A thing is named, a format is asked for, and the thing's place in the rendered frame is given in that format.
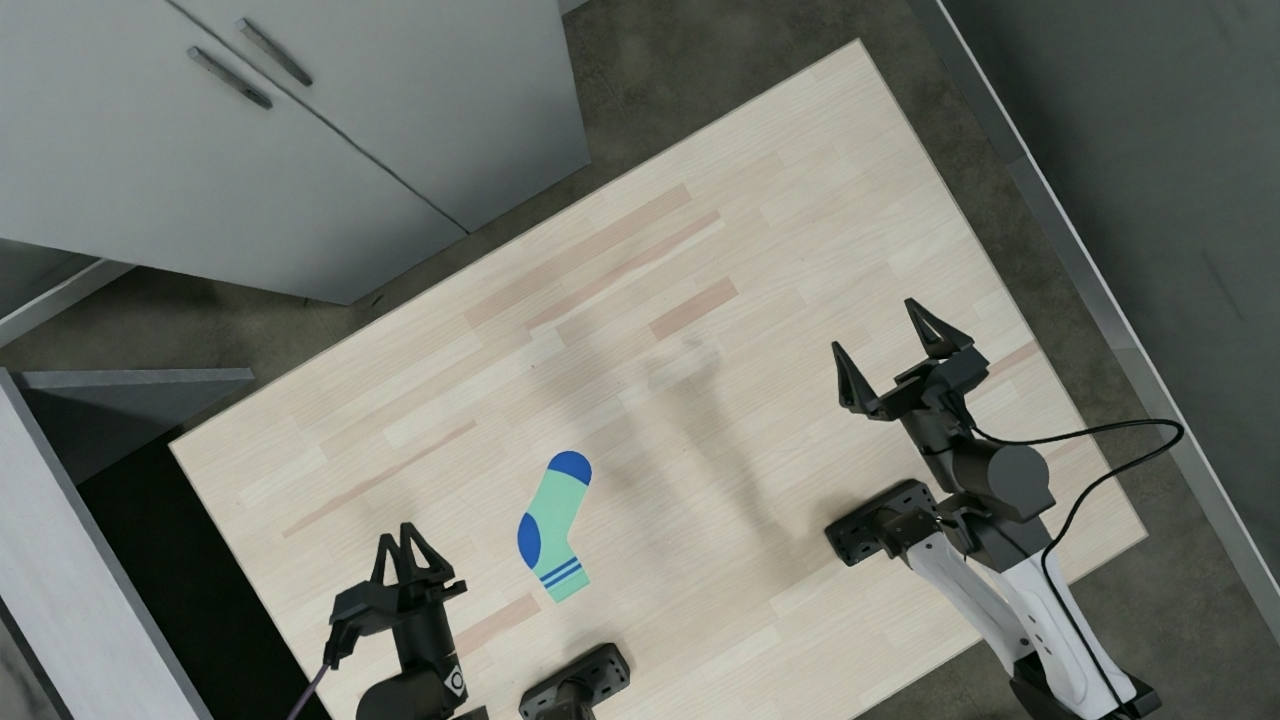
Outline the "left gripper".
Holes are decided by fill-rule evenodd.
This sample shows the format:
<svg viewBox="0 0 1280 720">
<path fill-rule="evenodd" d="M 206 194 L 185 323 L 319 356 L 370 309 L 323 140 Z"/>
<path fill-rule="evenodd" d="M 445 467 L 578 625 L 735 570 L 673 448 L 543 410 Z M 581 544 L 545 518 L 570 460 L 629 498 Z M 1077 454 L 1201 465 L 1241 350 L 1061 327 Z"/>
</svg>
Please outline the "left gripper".
<svg viewBox="0 0 1280 720">
<path fill-rule="evenodd" d="M 430 568 L 419 568 L 411 537 Z M 413 659 L 419 666 L 425 666 L 456 650 L 444 602 L 468 591 L 466 580 L 453 582 L 453 585 L 445 588 L 444 583 L 456 577 L 454 568 L 428 543 L 412 521 L 401 523 L 401 547 L 392 533 L 380 536 L 371 582 L 384 584 L 387 550 L 390 551 L 398 578 L 398 583 L 390 584 L 399 589 L 398 612 L 372 603 L 334 623 L 332 642 L 326 641 L 323 657 L 332 653 L 344 659 L 355 653 L 360 635 L 372 635 L 390 628 L 402 671 L 413 667 Z"/>
</svg>

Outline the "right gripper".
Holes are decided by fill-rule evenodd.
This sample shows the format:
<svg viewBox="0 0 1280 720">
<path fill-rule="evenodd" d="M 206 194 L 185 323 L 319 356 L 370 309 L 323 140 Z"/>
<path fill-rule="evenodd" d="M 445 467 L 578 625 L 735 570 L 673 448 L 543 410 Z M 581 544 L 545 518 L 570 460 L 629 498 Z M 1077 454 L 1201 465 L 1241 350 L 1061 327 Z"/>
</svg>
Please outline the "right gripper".
<svg viewBox="0 0 1280 720">
<path fill-rule="evenodd" d="M 952 357 L 970 345 L 975 345 L 975 341 L 972 336 L 934 316 L 915 299 L 905 299 L 904 304 L 928 357 L 893 377 L 897 387 L 878 397 L 838 341 L 831 342 L 837 366 L 838 404 L 852 414 L 867 414 L 868 420 L 895 421 L 899 419 L 920 454 L 925 454 L 931 448 L 937 452 L 951 446 L 948 438 L 952 436 L 956 436 L 957 439 L 966 439 L 972 436 L 963 438 L 955 427 L 972 416 L 966 410 L 964 395 L 980 386 L 989 372 L 984 369 L 941 395 L 940 398 L 948 407 L 945 413 L 937 413 L 933 407 L 927 406 L 922 401 L 922 395 L 927 389 L 924 383 L 933 368 L 940 365 L 940 360 Z"/>
</svg>

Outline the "mint green sock with blue toe and heel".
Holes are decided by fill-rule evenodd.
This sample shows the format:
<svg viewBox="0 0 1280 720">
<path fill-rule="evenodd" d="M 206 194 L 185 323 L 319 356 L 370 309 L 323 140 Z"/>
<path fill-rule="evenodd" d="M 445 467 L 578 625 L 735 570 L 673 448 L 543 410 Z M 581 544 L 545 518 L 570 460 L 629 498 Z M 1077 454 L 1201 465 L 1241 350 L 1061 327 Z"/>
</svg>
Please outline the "mint green sock with blue toe and heel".
<svg viewBox="0 0 1280 720">
<path fill-rule="evenodd" d="M 582 454 L 557 454 L 518 524 L 518 552 L 556 603 L 590 584 L 567 536 L 591 477 Z"/>
</svg>

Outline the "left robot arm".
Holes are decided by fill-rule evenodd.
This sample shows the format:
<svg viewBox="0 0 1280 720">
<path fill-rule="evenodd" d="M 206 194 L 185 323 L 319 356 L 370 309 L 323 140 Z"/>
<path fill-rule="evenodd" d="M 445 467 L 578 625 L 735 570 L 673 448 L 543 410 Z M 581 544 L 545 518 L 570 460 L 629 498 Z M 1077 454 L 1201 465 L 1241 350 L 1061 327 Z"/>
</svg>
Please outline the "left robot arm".
<svg viewBox="0 0 1280 720">
<path fill-rule="evenodd" d="M 335 594 L 328 624 L 333 625 L 372 603 L 397 612 L 398 596 L 399 589 L 364 579 Z M 593 707 L 628 685 L 628 673 L 614 651 L 608 650 L 524 700 L 518 714 L 524 720 L 596 720 Z M 413 659 L 413 667 L 376 682 L 364 692 L 355 720 L 447 720 L 467 698 L 457 652 L 425 666 L 419 666 Z M 451 720 L 490 719 L 486 705 L 483 705 Z"/>
</svg>

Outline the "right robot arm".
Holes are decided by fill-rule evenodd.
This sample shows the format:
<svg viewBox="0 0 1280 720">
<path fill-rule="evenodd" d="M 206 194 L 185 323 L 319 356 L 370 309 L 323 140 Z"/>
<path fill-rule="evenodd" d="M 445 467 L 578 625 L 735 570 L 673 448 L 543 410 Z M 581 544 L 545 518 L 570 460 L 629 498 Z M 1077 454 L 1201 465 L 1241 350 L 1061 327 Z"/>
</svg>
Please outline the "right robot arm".
<svg viewBox="0 0 1280 720">
<path fill-rule="evenodd" d="M 987 366 L 970 345 L 933 368 L 922 401 L 945 413 L 940 396 Z M 952 436 L 948 448 L 922 454 L 951 496 L 937 503 L 929 487 L 916 482 L 831 530 L 842 561 L 852 568 L 884 550 L 931 582 L 995 650 L 1034 720 L 1105 720 L 1111 711 L 1129 716 L 1124 703 L 1142 719 L 1160 708 L 1156 691 L 1117 667 L 1096 639 L 1055 550 L 1047 556 L 1050 575 L 1044 571 L 1042 553 L 1053 539 L 1039 515 L 1056 505 L 1044 457 L 1027 445 L 977 439 L 963 423 L 955 429 L 972 436 Z M 956 550 L 979 564 L 1011 606 Z"/>
</svg>

